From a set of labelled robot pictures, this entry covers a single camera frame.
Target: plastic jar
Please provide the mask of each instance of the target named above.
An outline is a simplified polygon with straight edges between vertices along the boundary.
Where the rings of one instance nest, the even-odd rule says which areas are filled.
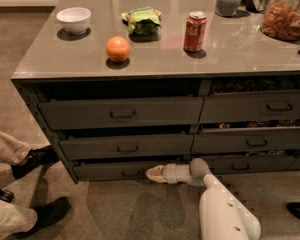
[[[300,40],[300,0],[270,0],[260,29],[272,38]]]

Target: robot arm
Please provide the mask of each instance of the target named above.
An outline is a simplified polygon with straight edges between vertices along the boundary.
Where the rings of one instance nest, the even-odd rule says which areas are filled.
[[[150,180],[205,186],[199,204],[203,240],[258,240],[258,219],[210,172],[206,162],[195,158],[190,165],[167,164],[146,172]]]

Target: orange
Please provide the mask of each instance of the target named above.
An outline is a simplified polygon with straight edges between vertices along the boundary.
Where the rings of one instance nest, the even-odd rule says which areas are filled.
[[[126,39],[115,36],[106,44],[106,51],[111,61],[124,62],[130,53],[130,45]]]

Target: gray concrete floor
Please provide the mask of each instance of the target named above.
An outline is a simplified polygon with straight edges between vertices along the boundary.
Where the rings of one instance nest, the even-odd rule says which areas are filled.
[[[44,12],[0,13],[0,130],[34,148],[48,142],[10,77],[47,17]],[[286,202],[300,201],[300,171],[223,175],[222,181],[260,220],[262,240],[300,240],[300,221],[285,209]],[[0,164],[0,188],[11,185],[17,204],[45,204],[65,195],[72,205],[62,221],[28,239],[200,239],[202,188],[148,180],[74,184],[60,162],[17,182],[10,167]],[[0,234],[2,239],[14,237]]]

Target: green chip bag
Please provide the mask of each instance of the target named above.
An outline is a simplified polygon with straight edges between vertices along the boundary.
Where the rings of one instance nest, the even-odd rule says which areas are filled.
[[[160,27],[161,12],[151,7],[135,9],[121,16],[128,23],[130,34],[151,35]]]

